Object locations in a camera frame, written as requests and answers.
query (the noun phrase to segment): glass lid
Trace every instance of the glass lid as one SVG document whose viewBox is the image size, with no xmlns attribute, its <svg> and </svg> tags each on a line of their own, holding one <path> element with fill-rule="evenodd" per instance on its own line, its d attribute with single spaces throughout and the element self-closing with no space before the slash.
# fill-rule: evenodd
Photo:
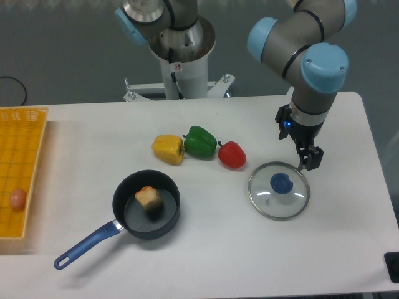
<svg viewBox="0 0 399 299">
<path fill-rule="evenodd" d="M 310 198 L 304 175 L 283 162 L 270 162 L 255 169 L 248 182 L 248 192 L 262 215 L 280 221 L 298 216 Z"/>
</svg>

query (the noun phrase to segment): yellow plastic crate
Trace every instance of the yellow plastic crate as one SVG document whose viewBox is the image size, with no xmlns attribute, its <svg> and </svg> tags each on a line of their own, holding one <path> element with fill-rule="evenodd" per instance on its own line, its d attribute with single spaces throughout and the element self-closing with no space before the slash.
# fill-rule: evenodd
<svg viewBox="0 0 399 299">
<path fill-rule="evenodd" d="M 47 111 L 46 107 L 0 107 L 0 239 L 24 237 Z M 21 212 L 9 205 L 17 188 L 27 194 Z"/>
</svg>

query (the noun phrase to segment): blue lid knob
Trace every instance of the blue lid knob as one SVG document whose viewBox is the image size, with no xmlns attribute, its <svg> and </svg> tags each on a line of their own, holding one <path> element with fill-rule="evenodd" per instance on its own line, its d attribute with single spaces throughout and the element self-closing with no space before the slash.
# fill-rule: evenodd
<svg viewBox="0 0 399 299">
<path fill-rule="evenodd" d="M 286 173 L 276 173 L 273 175 L 270 179 L 270 185 L 278 194 L 290 193 L 294 187 L 294 183 L 290 181 Z"/>
</svg>

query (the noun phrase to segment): yellow bell pepper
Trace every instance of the yellow bell pepper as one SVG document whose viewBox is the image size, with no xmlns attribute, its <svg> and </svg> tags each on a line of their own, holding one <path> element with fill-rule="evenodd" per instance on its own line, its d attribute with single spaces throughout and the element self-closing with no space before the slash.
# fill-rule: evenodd
<svg viewBox="0 0 399 299">
<path fill-rule="evenodd" d="M 151 148 L 155 156 L 172 165 L 179 165 L 185 154 L 183 140 L 176 135 L 157 136 Z"/>
</svg>

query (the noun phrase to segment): green bell pepper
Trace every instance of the green bell pepper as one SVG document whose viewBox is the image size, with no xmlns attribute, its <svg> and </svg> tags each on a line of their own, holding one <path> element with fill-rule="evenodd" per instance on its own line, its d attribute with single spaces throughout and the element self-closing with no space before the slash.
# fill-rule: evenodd
<svg viewBox="0 0 399 299">
<path fill-rule="evenodd" d="M 185 152 L 198 158 L 210 158 L 216 149 L 215 137 L 200 126 L 192 126 L 185 137 Z"/>
</svg>

